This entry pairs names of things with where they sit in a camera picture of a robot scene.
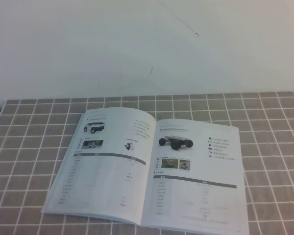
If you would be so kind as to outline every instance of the booklet page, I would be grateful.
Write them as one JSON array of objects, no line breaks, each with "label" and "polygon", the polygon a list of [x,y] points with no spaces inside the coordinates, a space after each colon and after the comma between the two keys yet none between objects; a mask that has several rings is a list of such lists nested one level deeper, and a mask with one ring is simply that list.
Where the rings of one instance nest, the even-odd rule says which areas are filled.
[{"label": "booklet page", "polygon": [[158,121],[146,192],[143,226],[247,235],[238,129]]},{"label": "booklet page", "polygon": [[130,108],[88,110],[43,208],[141,222],[155,119]]}]

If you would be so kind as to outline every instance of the white wall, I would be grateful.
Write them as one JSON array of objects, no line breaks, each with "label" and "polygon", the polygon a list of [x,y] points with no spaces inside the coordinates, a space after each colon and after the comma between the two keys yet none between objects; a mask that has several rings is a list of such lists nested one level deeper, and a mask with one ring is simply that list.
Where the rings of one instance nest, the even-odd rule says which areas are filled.
[{"label": "white wall", "polygon": [[0,101],[287,90],[294,0],[0,0]]}]

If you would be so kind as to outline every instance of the dark gray header bar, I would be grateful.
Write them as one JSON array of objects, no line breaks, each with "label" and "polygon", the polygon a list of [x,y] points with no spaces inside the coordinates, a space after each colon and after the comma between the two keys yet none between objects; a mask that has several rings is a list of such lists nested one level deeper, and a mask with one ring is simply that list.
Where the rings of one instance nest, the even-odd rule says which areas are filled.
[{"label": "dark gray header bar", "polygon": [[127,158],[133,161],[137,161],[139,163],[142,163],[146,165],[146,163],[143,160],[140,160],[139,158],[134,158],[128,155],[124,154],[117,154],[117,153],[75,153],[74,157],[79,157],[79,156],[112,156],[112,157],[120,157],[120,158]]},{"label": "dark gray header bar", "polygon": [[184,180],[184,181],[201,183],[205,185],[215,185],[215,186],[226,187],[226,188],[236,188],[236,185],[228,185],[228,184],[216,183],[216,182],[205,181],[205,180],[197,180],[197,179],[186,178],[186,177],[172,176],[172,175],[154,175],[153,178],[154,179]]}]

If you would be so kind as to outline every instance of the tiled surface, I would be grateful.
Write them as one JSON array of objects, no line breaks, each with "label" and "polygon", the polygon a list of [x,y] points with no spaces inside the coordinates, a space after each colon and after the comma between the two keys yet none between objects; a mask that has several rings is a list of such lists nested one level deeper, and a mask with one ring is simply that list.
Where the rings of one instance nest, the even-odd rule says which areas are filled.
[{"label": "tiled surface", "polygon": [[0,116],[0,234],[185,235],[41,214],[81,113],[130,107],[240,129],[251,235],[294,235],[294,93],[9,100]]}]

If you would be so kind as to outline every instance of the product brochure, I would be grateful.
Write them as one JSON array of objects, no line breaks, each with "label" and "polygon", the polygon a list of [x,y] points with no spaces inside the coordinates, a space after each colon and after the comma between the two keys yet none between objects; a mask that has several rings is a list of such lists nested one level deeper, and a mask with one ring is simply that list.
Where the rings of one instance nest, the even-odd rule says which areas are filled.
[{"label": "product brochure", "polygon": [[239,130],[131,108],[81,117],[42,212],[247,235]]}]

